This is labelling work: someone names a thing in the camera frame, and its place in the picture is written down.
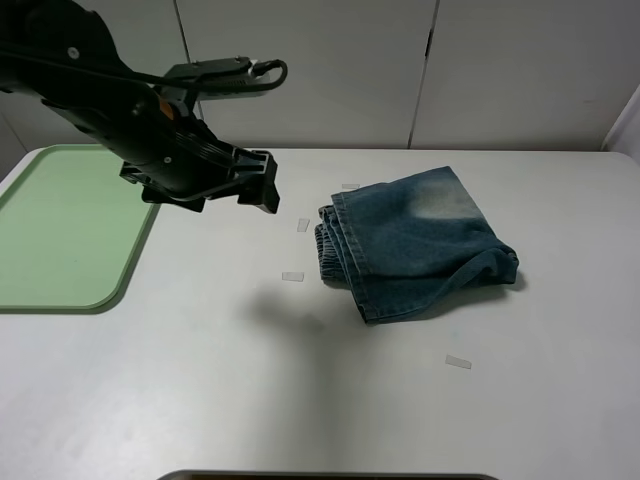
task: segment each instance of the faded denim patch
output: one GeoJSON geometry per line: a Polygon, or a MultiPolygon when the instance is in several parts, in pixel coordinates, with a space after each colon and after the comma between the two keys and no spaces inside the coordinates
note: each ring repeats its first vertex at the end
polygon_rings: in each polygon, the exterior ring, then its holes
{"type": "Polygon", "coordinates": [[[407,320],[461,288],[514,283],[502,243],[451,168],[332,195],[315,228],[320,275],[367,323],[407,320]]]}

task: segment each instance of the denim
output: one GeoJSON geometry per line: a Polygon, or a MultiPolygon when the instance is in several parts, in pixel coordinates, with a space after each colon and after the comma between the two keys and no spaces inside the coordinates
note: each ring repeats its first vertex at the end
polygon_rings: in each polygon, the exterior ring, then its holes
{"type": "Polygon", "coordinates": [[[331,196],[315,228],[320,275],[368,324],[408,320],[461,288],[514,283],[518,258],[449,167],[331,196]]]}

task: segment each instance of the black object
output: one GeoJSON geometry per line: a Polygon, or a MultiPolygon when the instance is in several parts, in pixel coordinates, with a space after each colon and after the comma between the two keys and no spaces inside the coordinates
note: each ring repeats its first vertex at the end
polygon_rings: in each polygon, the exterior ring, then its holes
{"type": "Polygon", "coordinates": [[[0,0],[0,89],[42,97],[119,155],[121,177],[144,185],[145,202],[201,212],[207,199],[238,195],[275,213],[272,155],[218,140],[193,108],[200,99],[272,90],[286,75],[280,60],[246,57],[177,65],[165,77],[140,74],[120,60],[97,13],[71,0],[0,0]],[[274,68],[280,78],[265,83],[274,68]]]}

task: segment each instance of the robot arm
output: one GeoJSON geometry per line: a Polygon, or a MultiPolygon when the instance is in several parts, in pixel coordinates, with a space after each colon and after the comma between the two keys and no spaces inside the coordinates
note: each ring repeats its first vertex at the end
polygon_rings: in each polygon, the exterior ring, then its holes
{"type": "Polygon", "coordinates": [[[176,65],[165,77],[139,74],[120,60],[95,12],[72,0],[0,0],[0,90],[41,97],[120,156],[120,176],[144,186],[145,202],[201,212],[205,200],[238,195],[240,204],[275,213],[271,154],[218,140],[193,108],[197,100],[264,94],[286,76],[280,60],[246,57],[176,65]],[[281,70],[276,81],[273,69],[281,70]]]}

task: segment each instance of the cable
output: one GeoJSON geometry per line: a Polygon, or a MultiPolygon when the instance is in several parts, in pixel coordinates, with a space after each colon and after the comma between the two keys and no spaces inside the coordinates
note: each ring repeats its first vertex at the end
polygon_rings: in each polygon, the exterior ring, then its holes
{"type": "Polygon", "coordinates": [[[12,57],[20,60],[27,60],[31,62],[41,63],[43,65],[50,65],[53,67],[64,68],[66,70],[74,70],[76,72],[82,72],[87,75],[94,75],[96,77],[111,78],[115,80],[122,80],[128,82],[142,82],[152,85],[162,85],[165,87],[182,88],[184,90],[192,90],[204,93],[247,93],[247,92],[266,92],[273,90],[282,85],[289,74],[287,64],[282,60],[270,60],[268,62],[256,63],[254,70],[258,75],[264,75],[269,70],[280,68],[282,73],[277,80],[269,83],[257,84],[257,85],[243,85],[243,86],[207,86],[206,84],[177,80],[173,78],[158,77],[156,75],[149,75],[147,73],[140,73],[134,71],[116,70],[104,66],[92,66],[86,67],[78,65],[75,60],[67,60],[59,56],[50,55],[48,52],[40,52],[30,47],[24,47],[22,45],[16,45],[9,42],[0,41],[0,57],[12,57]]]}

